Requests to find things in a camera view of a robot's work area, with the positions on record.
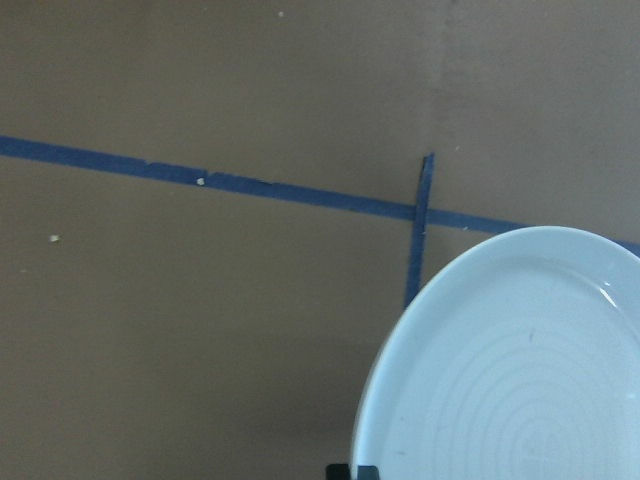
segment ceramic plate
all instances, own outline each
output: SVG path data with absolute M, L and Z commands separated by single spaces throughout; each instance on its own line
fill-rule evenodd
M 640 259 L 581 230 L 488 240 L 406 310 L 352 448 L 381 480 L 640 479 Z

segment blue painter's tape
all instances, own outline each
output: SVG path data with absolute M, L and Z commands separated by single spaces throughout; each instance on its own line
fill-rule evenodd
M 429 223 L 432 225 L 439 225 L 441 227 L 467 228 L 469 230 L 487 233 L 505 233 L 529 226 L 524 223 L 476 217 L 465 213 L 436 209 L 429 209 Z
M 0 155 L 349 210 L 398 220 L 412 220 L 415 216 L 415 207 L 402 203 L 386 202 L 384 200 L 297 185 L 269 183 L 226 173 L 210 174 L 206 170 L 199 168 L 166 163 L 148 163 L 138 158 L 33 142 L 13 137 L 0 136 Z
M 614 242 L 616 242 L 618 245 L 620 245 L 621 247 L 626 248 L 627 250 L 629 250 L 631 253 L 633 253 L 636 257 L 640 257 L 640 245 L 638 245 L 637 243 L 631 243 L 631 242 L 624 242 L 622 240 L 613 240 Z
M 422 281 L 422 260 L 427 241 L 427 216 L 429 215 L 429 193 L 431 191 L 431 181 L 433 180 L 433 164 L 435 155 L 432 153 L 424 159 L 420 184 L 413 220 L 413 230 L 411 233 L 411 253 L 409 257 L 409 272 L 407 274 L 407 285 L 405 290 L 404 303 L 408 306 L 420 291 Z
M 306 203 L 308 205 L 337 208 L 340 210 L 350 210 L 398 220 L 412 219 L 415 211 L 413 206 L 403 203 L 386 202 L 373 198 L 317 190 L 298 185 L 269 183 L 227 173 L 212 173 L 207 178 L 207 186 L 229 192 L 246 193 L 259 197 Z

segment black object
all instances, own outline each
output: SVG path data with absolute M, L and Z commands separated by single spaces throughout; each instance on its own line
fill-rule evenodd
M 346 463 L 332 463 L 325 470 L 326 480 L 351 480 L 349 465 Z M 380 480 L 378 467 L 371 465 L 358 465 L 358 478 L 356 480 Z

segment white plate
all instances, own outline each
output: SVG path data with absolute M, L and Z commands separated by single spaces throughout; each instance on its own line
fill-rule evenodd
M 640 479 L 640 259 L 562 227 L 460 256 L 382 349 L 352 446 L 381 480 Z

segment blue tape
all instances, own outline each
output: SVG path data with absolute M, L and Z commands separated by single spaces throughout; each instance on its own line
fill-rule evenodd
M 317 190 L 313 188 L 288 185 L 283 183 L 268 183 L 248 177 L 229 175 L 226 173 L 209 173 L 204 169 L 183 167 L 180 165 L 170 165 L 166 163 L 149 163 L 145 160 L 126 157 L 122 155 L 112 155 L 109 153 L 83 150 L 79 148 L 64 147 L 42 142 L 34 142 L 20 138 L 0 135 L 0 155 L 7 157 L 21 158 L 25 160 L 35 160 L 39 162 L 66 165 L 88 170 L 116 173 L 120 175 L 130 175 L 140 178 L 148 178 L 165 182 L 180 183 L 184 185 L 198 185 L 198 179 L 204 179 L 202 187 L 224 190 L 233 193 L 243 193 L 259 197 L 273 198 L 291 202 L 305 203 L 309 205 L 335 208 L 339 210 L 349 210 L 382 217 L 394 218 L 398 220 L 414 221 L 414 236 L 412 238 L 412 253 L 410 260 L 410 277 L 412 291 L 415 285 L 419 286 L 419 276 L 421 271 L 416 266 L 418 256 L 424 254 L 424 238 L 421 243 L 416 237 L 415 220 L 418 217 L 425 218 L 426 224 L 439 225 L 452 228 L 466 228 L 468 230 L 487 232 L 492 234 L 504 233 L 517 228 L 524 228 L 529 225 L 523 223 L 509 222 L 506 220 L 496 220 L 486 217 L 467 215 L 464 213 L 450 212 L 447 210 L 428 209 L 425 215 L 417 215 L 417 207 L 396 202 L 387 202 L 368 197 L 356 195 L 346 195 L 343 193 Z M 433 168 L 433 155 L 430 155 L 431 167 Z M 430 187 L 433 172 L 429 172 L 429 178 L 423 176 L 419 189 L 419 195 L 425 185 L 422 181 L 428 181 Z M 630 252 L 640 257 L 640 244 L 614 240 Z M 407 298 L 409 297 L 409 281 L 407 282 Z
M 447 210 L 429 209 L 429 223 L 441 227 L 462 228 L 487 233 L 505 233 L 518 228 L 528 227 L 524 223 L 495 220 L 493 218 L 476 217 L 465 213 Z
M 185 185 L 197 186 L 204 181 L 201 188 L 207 187 L 399 220 L 412 220 L 415 216 L 415 207 L 403 203 L 387 202 L 297 185 L 269 183 L 226 173 L 210 174 L 206 170 L 199 168 L 166 163 L 149 163 L 138 158 L 33 142 L 13 137 L 0 136 L 0 155 Z
M 640 257 L 640 245 L 638 245 L 637 243 L 625 242 L 622 240 L 615 240 L 615 239 L 612 239 L 612 240 L 616 242 L 618 245 L 620 245 L 621 247 L 624 247 L 627 250 L 629 250 L 636 257 Z
M 405 290 L 404 304 L 408 306 L 420 291 L 422 281 L 422 261 L 427 241 L 427 216 L 429 215 L 429 192 L 433 179 L 433 164 L 435 155 L 432 153 L 424 159 L 418 195 L 416 201 L 415 219 L 411 232 L 411 253 L 409 256 L 409 272 Z

